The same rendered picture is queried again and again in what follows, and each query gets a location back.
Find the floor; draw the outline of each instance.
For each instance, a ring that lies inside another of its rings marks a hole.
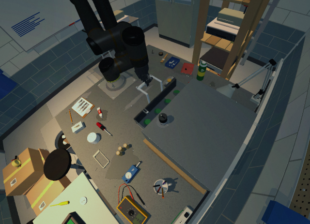
[[[147,45],[153,45],[165,51],[171,52],[185,60],[191,61],[193,54],[193,47],[186,48],[170,41],[159,38],[158,28],[154,27],[145,32],[145,40]],[[206,44],[202,45],[201,56],[207,52],[210,47]],[[244,66],[238,65],[231,82],[238,83],[244,78],[257,71],[261,67],[252,62],[247,61]],[[242,87],[251,93],[256,94],[263,84],[266,72],[262,72],[254,79],[245,83]],[[30,118],[28,118],[22,125],[16,128],[3,141],[4,149],[6,150],[6,158],[14,158],[16,152],[22,152],[23,142],[31,142],[34,146],[40,146],[42,149],[47,149],[50,152],[55,149],[55,136],[61,131],[56,122],[56,115],[59,114],[65,107],[81,96],[87,89],[102,78],[98,68],[94,66],[89,71],[80,76],[77,80],[63,89],[54,98],[48,101],[44,106],[38,109]],[[9,146],[14,146],[14,151],[9,150]],[[71,170],[68,174],[70,180],[74,180],[80,172]],[[16,196],[15,203],[22,204],[23,207],[28,207],[24,213],[28,213],[27,220],[21,220],[21,224],[27,223],[29,220],[35,218],[35,214],[24,196]]]

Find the green circle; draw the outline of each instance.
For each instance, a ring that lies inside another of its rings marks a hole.
[[[156,113],[156,114],[159,114],[160,112],[161,112],[161,109],[156,109],[156,110],[155,110],[155,113]]]
[[[145,125],[150,124],[150,122],[151,122],[151,120],[150,120],[150,119],[146,119],[146,120],[144,120],[144,124],[145,124]]]

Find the gray mat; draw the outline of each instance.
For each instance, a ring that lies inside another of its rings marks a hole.
[[[139,158],[133,154],[133,148],[126,149],[124,155],[115,155],[107,171],[106,179],[121,179],[132,165],[139,163]]]

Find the pencil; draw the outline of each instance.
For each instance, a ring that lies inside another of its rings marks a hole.
[[[70,110],[69,110],[69,114],[70,114],[71,123],[73,124]]]

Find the power strip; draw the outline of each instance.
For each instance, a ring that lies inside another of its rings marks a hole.
[[[190,215],[193,213],[193,210],[190,208],[190,207],[188,207],[188,206],[186,206],[185,208],[184,208],[184,210],[183,210],[183,212],[182,213],[180,213],[177,217],[176,217],[176,219],[174,220],[174,222],[173,223],[171,223],[171,224],[184,224],[186,221],[187,221],[187,219],[190,217]]]

